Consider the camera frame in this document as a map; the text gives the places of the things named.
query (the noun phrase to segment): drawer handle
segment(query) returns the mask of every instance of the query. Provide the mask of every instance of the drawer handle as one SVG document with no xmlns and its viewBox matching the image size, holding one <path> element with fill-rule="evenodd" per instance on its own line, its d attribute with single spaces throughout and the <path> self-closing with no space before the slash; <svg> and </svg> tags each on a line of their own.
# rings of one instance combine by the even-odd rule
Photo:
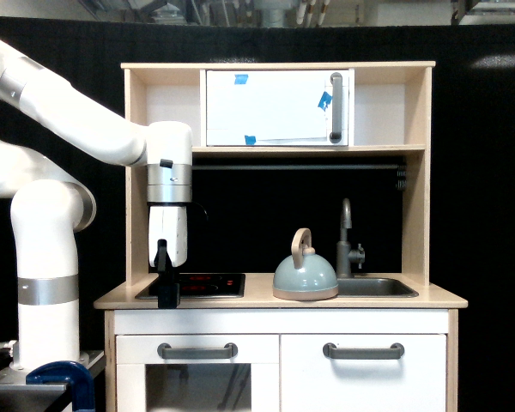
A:
<svg viewBox="0 0 515 412">
<path fill-rule="evenodd" d="M 343 78 L 339 73 L 332 73 L 332 132 L 330 141 L 339 143 L 342 140 L 342 113 L 343 113 Z"/>
<path fill-rule="evenodd" d="M 330 359 L 383 360 L 401 359 L 404 346 L 393 343 L 390 348 L 337 348 L 334 343 L 323 346 L 323 354 Z"/>
<path fill-rule="evenodd" d="M 162 359 L 231 359 L 239 349 L 234 343 L 228 343 L 224 348 L 172 348 L 162 343 L 157 352 Z"/>
</svg>

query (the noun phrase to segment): kettle handle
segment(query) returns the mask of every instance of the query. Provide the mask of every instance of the kettle handle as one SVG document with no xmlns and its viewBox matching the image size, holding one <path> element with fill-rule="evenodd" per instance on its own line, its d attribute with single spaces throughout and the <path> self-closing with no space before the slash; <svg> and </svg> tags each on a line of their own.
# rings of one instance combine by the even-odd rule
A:
<svg viewBox="0 0 515 412">
<path fill-rule="evenodd" d="M 294 260 L 294 268 L 301 269 L 303 267 L 303 250 L 311 247 L 311 230 L 306 227 L 298 229 L 292 240 L 292 259 Z"/>
</svg>

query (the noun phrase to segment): microwave handle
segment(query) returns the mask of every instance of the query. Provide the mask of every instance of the microwave handle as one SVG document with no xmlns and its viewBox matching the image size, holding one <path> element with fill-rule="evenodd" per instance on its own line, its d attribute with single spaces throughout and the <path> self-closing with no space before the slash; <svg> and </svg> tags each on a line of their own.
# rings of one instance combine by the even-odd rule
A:
<svg viewBox="0 0 515 412">
<path fill-rule="evenodd" d="M 237 355 L 239 349 L 234 343 L 228 343 L 224 348 L 172 348 L 162 343 L 157 349 L 162 359 L 231 359 Z"/>
<path fill-rule="evenodd" d="M 330 141 L 339 143 L 342 140 L 342 113 L 343 113 L 343 78 L 339 73 L 332 73 L 332 132 Z"/>
</svg>

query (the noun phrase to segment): oven window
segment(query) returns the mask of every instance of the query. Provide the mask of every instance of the oven window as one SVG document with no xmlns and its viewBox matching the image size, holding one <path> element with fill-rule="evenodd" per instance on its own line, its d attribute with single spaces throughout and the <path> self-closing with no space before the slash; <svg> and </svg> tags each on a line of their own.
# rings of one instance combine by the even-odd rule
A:
<svg viewBox="0 0 515 412">
<path fill-rule="evenodd" d="M 250 364 L 147 365 L 147 411 L 251 411 Z"/>
</svg>

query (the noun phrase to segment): faucet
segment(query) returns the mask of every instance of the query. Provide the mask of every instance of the faucet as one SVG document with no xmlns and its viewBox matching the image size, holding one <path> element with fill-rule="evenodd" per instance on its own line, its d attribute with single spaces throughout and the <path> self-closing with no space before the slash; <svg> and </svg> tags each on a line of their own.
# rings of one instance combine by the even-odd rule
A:
<svg viewBox="0 0 515 412">
<path fill-rule="evenodd" d="M 351 222 L 351 203 L 349 199 L 343 199 L 342 218 L 340 220 L 340 241 L 336 245 L 336 276 L 338 279 L 354 277 L 351 273 L 351 264 L 358 264 L 359 269 L 364 263 L 364 249 L 361 244 L 357 249 L 351 249 L 347 241 L 347 229 L 353 227 Z"/>
</svg>

